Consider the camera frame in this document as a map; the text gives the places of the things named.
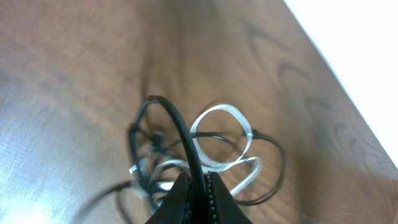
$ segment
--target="white wall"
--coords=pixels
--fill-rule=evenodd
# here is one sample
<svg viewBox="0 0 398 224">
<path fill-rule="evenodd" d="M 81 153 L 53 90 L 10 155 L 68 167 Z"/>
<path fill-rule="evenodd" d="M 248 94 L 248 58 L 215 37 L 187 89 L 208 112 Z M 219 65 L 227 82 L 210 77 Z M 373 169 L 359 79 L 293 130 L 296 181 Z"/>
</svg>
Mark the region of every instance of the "white wall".
<svg viewBox="0 0 398 224">
<path fill-rule="evenodd" d="M 285 2 L 398 167 L 398 1 Z"/>
</svg>

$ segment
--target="tangled cable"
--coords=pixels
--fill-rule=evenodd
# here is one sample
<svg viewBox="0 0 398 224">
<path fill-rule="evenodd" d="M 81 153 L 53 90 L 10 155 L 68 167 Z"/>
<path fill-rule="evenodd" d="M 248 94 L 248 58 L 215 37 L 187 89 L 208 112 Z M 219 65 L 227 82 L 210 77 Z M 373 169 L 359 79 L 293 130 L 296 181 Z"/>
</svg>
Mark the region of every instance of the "tangled cable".
<svg viewBox="0 0 398 224">
<path fill-rule="evenodd" d="M 198 156 L 200 161 L 205 164 L 205 166 L 201 167 L 194 167 L 192 168 L 191 164 L 193 164 L 192 160 L 195 160 L 196 158 L 192 157 L 194 153 L 192 152 L 187 152 L 187 134 L 184 131 L 181 131 L 179 127 L 184 126 L 185 123 L 183 122 L 183 119 L 181 117 L 176 117 L 173 113 L 173 111 L 170 109 L 174 108 L 174 106 L 170 106 L 171 104 L 168 100 L 164 100 L 165 98 L 160 97 L 160 96 L 150 96 L 149 100 L 145 102 L 140 110 L 139 114 L 137 116 L 136 122 L 132 125 L 131 129 L 129 130 L 129 147 L 131 151 L 131 156 L 132 156 L 132 162 L 133 166 L 130 168 L 130 173 L 136 175 L 136 180 L 133 181 L 131 188 L 134 188 L 136 192 L 141 196 L 145 197 L 148 199 L 149 204 L 151 205 L 152 208 L 152 213 L 154 213 L 159 205 L 162 203 L 162 197 L 158 198 L 155 200 L 154 194 L 163 192 L 167 193 L 170 189 L 172 184 L 174 183 L 172 180 L 168 179 L 163 179 L 161 178 L 161 174 L 167 170 L 171 169 L 173 167 L 177 167 L 178 169 L 181 170 L 188 170 L 191 172 L 193 179 L 195 177 L 197 178 L 196 181 L 198 182 L 199 188 L 201 188 L 201 183 L 200 183 L 200 172 L 225 172 L 228 169 L 232 168 L 235 165 L 238 164 L 243 164 L 243 163 L 248 163 L 251 162 L 254 165 L 251 166 L 251 172 L 244 178 L 237 186 L 235 186 L 230 192 L 232 196 L 235 196 L 238 194 L 240 191 L 242 191 L 245 187 L 247 187 L 260 173 L 262 170 L 262 161 L 258 157 L 246 157 L 245 154 L 249 150 L 252 140 L 255 139 L 261 139 L 267 142 L 272 143 L 276 148 L 278 148 L 281 156 L 281 161 L 282 161 L 282 168 L 280 170 L 280 175 L 277 180 L 277 182 L 274 184 L 274 186 L 265 194 L 261 195 L 259 198 L 254 199 L 254 200 L 236 200 L 236 202 L 239 205 L 244 205 L 244 206 L 251 206 L 251 205 L 259 205 L 260 203 L 264 203 L 265 201 L 269 200 L 280 188 L 280 186 L 283 183 L 284 175 L 285 175 L 285 170 L 286 170 L 286 156 L 284 150 L 281 148 L 280 144 L 270 136 L 267 136 L 265 134 L 261 134 L 255 129 L 252 129 L 249 122 L 247 119 L 243 116 L 243 114 L 234 106 L 227 105 L 227 104 L 222 104 L 222 105 L 217 105 L 214 107 L 211 107 L 210 109 L 206 110 L 204 113 L 202 113 L 192 124 L 192 127 L 190 128 L 190 135 L 188 138 L 191 138 L 193 140 L 194 148 L 197 150 Z M 169 113 L 169 115 L 172 117 L 173 122 L 176 124 L 176 127 L 181 135 L 181 140 L 176 140 L 172 144 L 162 147 L 161 146 L 161 138 L 162 136 L 158 133 L 155 133 L 153 136 L 147 134 L 144 130 L 142 130 L 139 127 L 139 122 L 142 119 L 143 113 L 147 106 L 150 103 L 160 103 L 166 111 Z M 217 162 L 212 159 L 210 159 L 205 152 L 202 150 L 202 148 L 199 145 L 198 138 L 203 138 L 203 137 L 209 137 L 209 138 L 215 138 L 222 140 L 230 145 L 237 150 L 240 151 L 239 147 L 231 142 L 229 139 L 226 137 L 222 136 L 220 133 L 199 133 L 197 132 L 197 127 L 200 124 L 200 121 L 210 112 L 216 111 L 216 110 L 223 110 L 226 112 L 229 112 L 231 115 L 233 115 L 238 122 L 241 124 L 243 131 L 244 131 L 244 136 L 247 138 L 247 143 L 246 147 L 244 148 L 243 152 L 241 155 L 233 162 Z M 137 133 L 140 132 L 143 134 L 143 136 L 149 140 L 152 141 L 152 147 L 151 147 L 151 152 L 157 152 L 160 153 L 161 156 L 157 156 L 154 160 L 154 163 L 152 164 L 151 169 L 146 169 L 148 159 L 146 157 L 139 157 L 137 153 Z M 171 155 L 170 150 L 175 148 L 178 144 L 180 143 L 184 144 L 185 152 L 187 153 L 187 158 L 188 161 L 184 161 L 181 159 L 177 159 Z M 160 162 L 163 158 L 167 158 L 166 161 Z"/>
</svg>

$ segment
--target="wood grain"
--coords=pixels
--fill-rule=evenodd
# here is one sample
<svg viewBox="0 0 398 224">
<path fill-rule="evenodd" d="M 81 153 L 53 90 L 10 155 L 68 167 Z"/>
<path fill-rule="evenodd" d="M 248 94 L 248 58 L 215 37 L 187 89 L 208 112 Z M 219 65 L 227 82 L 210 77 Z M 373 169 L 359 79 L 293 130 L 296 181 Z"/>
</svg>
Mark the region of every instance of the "wood grain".
<svg viewBox="0 0 398 224">
<path fill-rule="evenodd" d="M 254 223 L 393 222 L 397 169 L 276 0 L 1 1 L 0 220 L 35 209 L 66 223 L 97 192 L 130 179 L 125 131 L 153 94 L 188 125 L 207 106 L 231 103 L 286 148 L 282 189 L 243 208 Z M 174 138 L 158 109 L 147 128 Z M 231 120 L 214 114 L 200 129 L 239 134 Z M 203 144 L 215 158 L 229 150 Z M 271 145 L 255 142 L 249 155 L 263 159 L 264 172 L 240 199 L 267 190 L 279 170 Z M 245 175 L 222 177 L 232 186 Z M 128 201 L 144 223 L 143 202 Z M 111 197 L 86 222 L 121 223 Z"/>
</svg>

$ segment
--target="brown wooden tabletop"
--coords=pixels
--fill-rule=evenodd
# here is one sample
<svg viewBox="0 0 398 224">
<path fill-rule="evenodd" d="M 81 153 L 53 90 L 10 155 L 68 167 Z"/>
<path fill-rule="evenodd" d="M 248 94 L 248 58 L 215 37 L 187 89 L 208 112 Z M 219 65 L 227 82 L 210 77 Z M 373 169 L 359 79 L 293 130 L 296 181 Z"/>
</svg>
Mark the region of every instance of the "brown wooden tabletop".
<svg viewBox="0 0 398 224">
<path fill-rule="evenodd" d="M 253 223 L 393 222 L 397 169 L 276 0 L 1 1 L 0 220 L 70 223 L 98 192 L 131 179 L 126 128 L 153 94 L 172 101 L 188 126 L 209 105 L 231 103 L 285 148 L 281 190 L 242 207 Z M 177 137 L 159 106 L 148 121 Z M 222 112 L 200 129 L 240 132 Z M 215 159 L 238 156 L 202 142 Z M 279 171 L 270 144 L 255 142 L 248 154 L 264 170 L 239 199 L 265 192 Z M 222 178 L 232 187 L 246 174 Z M 124 196 L 144 223 L 146 204 Z M 85 223 L 122 223 L 113 196 Z"/>
</svg>

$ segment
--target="white wire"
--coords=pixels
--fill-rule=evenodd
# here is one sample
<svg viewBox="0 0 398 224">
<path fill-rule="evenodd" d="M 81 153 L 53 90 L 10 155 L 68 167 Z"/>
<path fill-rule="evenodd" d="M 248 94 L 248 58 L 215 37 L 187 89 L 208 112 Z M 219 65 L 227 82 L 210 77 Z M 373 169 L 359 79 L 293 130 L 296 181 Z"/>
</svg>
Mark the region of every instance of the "white wire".
<svg viewBox="0 0 398 224">
<path fill-rule="evenodd" d="M 210 159 L 205 154 L 205 152 L 201 149 L 199 142 L 196 138 L 194 138 L 192 140 L 193 140 L 193 143 L 195 144 L 195 147 L 198 151 L 200 160 L 204 164 L 207 165 L 207 166 L 202 166 L 203 172 L 224 172 L 238 164 L 242 164 L 245 162 L 253 162 L 254 163 L 255 166 L 254 166 L 253 170 L 251 171 L 251 173 L 248 176 L 246 176 L 245 179 L 243 179 L 238 185 L 236 185 L 230 191 L 231 195 L 234 196 L 234 195 L 238 194 L 240 191 L 242 191 L 247 185 L 249 185 L 259 175 L 259 173 L 262 169 L 262 162 L 261 162 L 261 159 L 258 157 L 250 157 L 247 159 L 242 159 L 243 156 L 245 155 L 245 153 L 247 153 L 247 151 L 250 148 L 253 133 L 252 133 L 252 129 L 249 124 L 249 121 L 247 121 L 247 119 L 243 116 L 242 112 L 240 112 L 237 108 L 235 108 L 232 105 L 222 104 L 222 105 L 217 105 L 217 106 L 214 106 L 214 107 L 206 110 L 195 120 L 195 122 L 193 122 L 190 132 L 192 134 L 195 134 L 197 132 L 197 128 L 198 128 L 200 121 L 208 113 L 215 111 L 215 110 L 223 110 L 223 111 L 229 112 L 241 124 L 241 126 L 246 134 L 246 137 L 248 139 L 248 142 L 246 143 L 246 147 L 244 148 L 243 153 L 233 162 L 216 162 L 216 161 Z M 154 180 L 156 177 L 158 177 L 162 172 L 162 168 L 167 165 L 175 165 L 177 167 L 183 167 L 183 168 L 189 169 L 189 165 L 188 165 L 187 161 L 183 161 L 180 159 L 170 159 L 163 163 L 158 164 L 155 167 L 155 169 L 151 175 L 151 181 Z M 134 173 L 136 170 L 137 170 L 137 167 L 134 165 L 132 168 L 130 168 L 129 171 L 130 171 L 130 173 Z"/>
</svg>

